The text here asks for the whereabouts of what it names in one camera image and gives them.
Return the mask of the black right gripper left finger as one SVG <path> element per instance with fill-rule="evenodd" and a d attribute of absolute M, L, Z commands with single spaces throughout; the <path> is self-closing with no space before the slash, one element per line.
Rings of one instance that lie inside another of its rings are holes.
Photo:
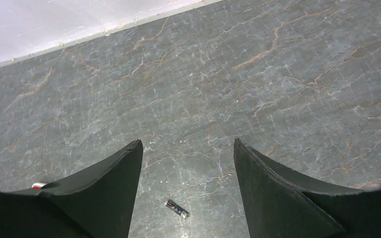
<path fill-rule="evenodd" d="M 0 238 L 126 238 L 142 157 L 134 140 L 41 189 L 0 192 Z"/>

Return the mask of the black AAA battery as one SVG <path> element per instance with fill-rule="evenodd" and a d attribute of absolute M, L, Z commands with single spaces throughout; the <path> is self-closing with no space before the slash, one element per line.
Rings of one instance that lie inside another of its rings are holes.
<path fill-rule="evenodd" d="M 171 199 L 165 202 L 165 206 L 169 208 L 170 210 L 172 210 L 173 212 L 175 212 L 177 215 L 179 215 L 183 219 L 187 219 L 189 216 L 189 212 L 186 209 L 184 209 L 183 207 L 181 207 L 180 205 L 178 205 L 176 202 L 174 202 Z"/>

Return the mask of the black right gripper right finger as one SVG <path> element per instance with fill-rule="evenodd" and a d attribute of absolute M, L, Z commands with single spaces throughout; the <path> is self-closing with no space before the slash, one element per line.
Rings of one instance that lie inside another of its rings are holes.
<path fill-rule="evenodd" d="M 234 164 L 253 238 L 381 238 L 381 188 L 324 182 L 234 142 Z"/>

